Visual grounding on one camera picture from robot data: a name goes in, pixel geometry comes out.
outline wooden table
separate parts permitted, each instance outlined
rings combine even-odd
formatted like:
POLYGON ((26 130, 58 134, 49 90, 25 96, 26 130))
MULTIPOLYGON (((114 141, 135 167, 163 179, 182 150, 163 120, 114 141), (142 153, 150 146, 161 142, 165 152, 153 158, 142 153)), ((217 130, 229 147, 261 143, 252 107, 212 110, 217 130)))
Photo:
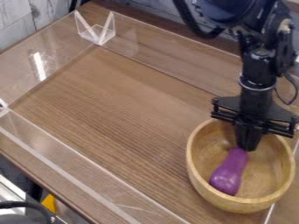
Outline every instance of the wooden table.
MULTIPOLYGON (((82 11, 91 20, 105 13, 95 3, 86 4, 82 11)), ((202 50, 209 55, 212 49, 206 45, 202 50)), ((225 66, 214 67, 212 73, 240 70, 238 58, 225 52, 216 52, 214 56, 225 66)), ((210 62, 200 61, 204 68, 196 75, 209 79, 202 63, 210 62)), ((268 211, 250 215, 221 211, 196 192, 187 177, 187 138, 210 119, 214 96, 93 46, 13 109, 190 223, 262 223, 268 211)), ((90 195, 9 139, 2 142, 2 152, 62 201, 99 223, 106 210, 94 206, 90 195)), ((93 167, 81 166, 77 172, 85 178, 93 174, 93 167)), ((95 189, 106 184, 98 177, 94 179, 95 189)), ((290 213, 281 213, 280 223, 297 220, 288 216, 290 213)))

